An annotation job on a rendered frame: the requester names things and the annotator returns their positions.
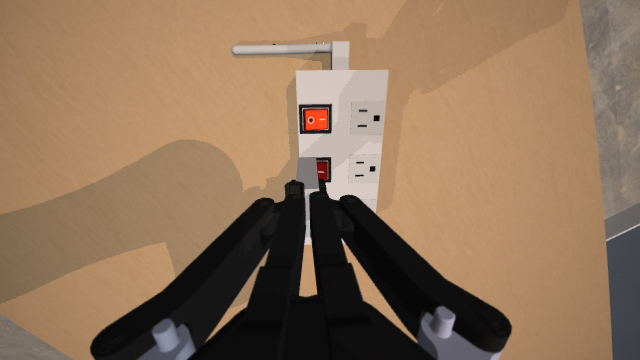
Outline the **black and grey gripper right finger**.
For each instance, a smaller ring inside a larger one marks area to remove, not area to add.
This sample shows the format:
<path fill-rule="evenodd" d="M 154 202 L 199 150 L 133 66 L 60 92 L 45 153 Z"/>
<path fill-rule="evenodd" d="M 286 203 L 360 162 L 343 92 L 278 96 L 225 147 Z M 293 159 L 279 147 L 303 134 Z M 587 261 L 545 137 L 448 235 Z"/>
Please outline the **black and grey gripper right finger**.
<path fill-rule="evenodd" d="M 498 309 L 445 279 L 354 195 L 329 198 L 307 157 L 308 225 L 330 360 L 384 360 L 343 241 L 417 343 L 436 360 L 498 360 L 510 335 Z"/>

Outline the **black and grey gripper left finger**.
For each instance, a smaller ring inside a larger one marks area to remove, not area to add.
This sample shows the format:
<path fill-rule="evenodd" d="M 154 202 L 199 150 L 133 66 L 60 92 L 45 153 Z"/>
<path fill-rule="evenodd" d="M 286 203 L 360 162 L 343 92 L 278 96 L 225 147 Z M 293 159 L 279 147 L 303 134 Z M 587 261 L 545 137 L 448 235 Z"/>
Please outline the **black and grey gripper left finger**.
<path fill-rule="evenodd" d="M 187 360 L 269 250 L 226 360 L 282 360 L 290 297 L 300 292 L 306 225 L 307 157 L 298 157 L 296 180 L 285 184 L 283 201 L 251 204 L 163 291 L 100 331 L 91 355 Z"/>

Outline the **white power strip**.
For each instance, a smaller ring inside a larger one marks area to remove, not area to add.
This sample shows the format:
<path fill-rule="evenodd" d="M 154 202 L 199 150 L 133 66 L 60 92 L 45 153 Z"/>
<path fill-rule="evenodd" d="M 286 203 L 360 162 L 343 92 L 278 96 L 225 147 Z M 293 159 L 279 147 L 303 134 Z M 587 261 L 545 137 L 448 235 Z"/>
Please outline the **white power strip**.
<path fill-rule="evenodd" d="M 331 53 L 331 70 L 296 70 L 299 157 L 316 157 L 329 198 L 354 195 L 376 214 L 389 70 L 349 70 L 349 41 L 234 45 L 231 51 Z"/>

